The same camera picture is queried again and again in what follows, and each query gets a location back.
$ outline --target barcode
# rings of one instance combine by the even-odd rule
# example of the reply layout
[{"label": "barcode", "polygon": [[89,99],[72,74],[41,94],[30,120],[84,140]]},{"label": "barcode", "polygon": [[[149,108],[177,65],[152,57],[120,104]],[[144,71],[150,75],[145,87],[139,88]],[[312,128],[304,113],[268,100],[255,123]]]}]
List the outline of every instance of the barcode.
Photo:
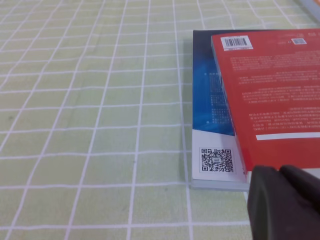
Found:
[{"label": "barcode", "polygon": [[253,49],[248,36],[225,36],[221,42],[225,51]]},{"label": "barcode", "polygon": [[247,46],[247,42],[244,37],[243,38],[227,38],[224,41],[228,47]]},{"label": "barcode", "polygon": [[200,148],[200,171],[202,173],[234,173],[231,149]]},{"label": "barcode", "polygon": [[295,45],[307,44],[307,42],[303,38],[292,38],[291,40]]}]

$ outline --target red book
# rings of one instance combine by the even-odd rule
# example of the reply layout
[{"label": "red book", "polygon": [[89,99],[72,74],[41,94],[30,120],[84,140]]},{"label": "red book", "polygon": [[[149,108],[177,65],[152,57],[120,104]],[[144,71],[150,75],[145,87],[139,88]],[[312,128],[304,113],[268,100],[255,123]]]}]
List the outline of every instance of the red book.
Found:
[{"label": "red book", "polygon": [[245,171],[320,168],[320,29],[212,36]]}]

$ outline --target table surface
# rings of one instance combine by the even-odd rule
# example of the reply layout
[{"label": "table surface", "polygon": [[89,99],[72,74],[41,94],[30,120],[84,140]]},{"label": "table surface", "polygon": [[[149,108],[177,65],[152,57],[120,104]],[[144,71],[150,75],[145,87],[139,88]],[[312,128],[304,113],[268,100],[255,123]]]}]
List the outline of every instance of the table surface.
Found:
[{"label": "table surface", "polygon": [[315,28],[292,0],[0,0],[0,240],[248,240],[190,189],[192,30]]}]

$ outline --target black object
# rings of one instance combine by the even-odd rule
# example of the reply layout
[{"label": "black object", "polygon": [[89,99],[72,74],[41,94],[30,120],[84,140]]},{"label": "black object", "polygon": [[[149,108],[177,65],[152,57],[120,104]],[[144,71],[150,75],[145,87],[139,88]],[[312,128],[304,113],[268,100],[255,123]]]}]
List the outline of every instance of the black object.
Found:
[{"label": "black object", "polygon": [[297,167],[256,166],[247,209],[253,240],[320,240],[320,179]]}]

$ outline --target stacked books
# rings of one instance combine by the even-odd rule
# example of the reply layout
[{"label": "stacked books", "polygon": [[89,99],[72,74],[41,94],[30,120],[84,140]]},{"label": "stacked books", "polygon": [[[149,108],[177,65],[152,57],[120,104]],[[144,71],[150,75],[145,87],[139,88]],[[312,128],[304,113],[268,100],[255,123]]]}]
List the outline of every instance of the stacked books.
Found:
[{"label": "stacked books", "polygon": [[245,191],[256,165],[320,177],[320,29],[194,31],[192,185]]}]

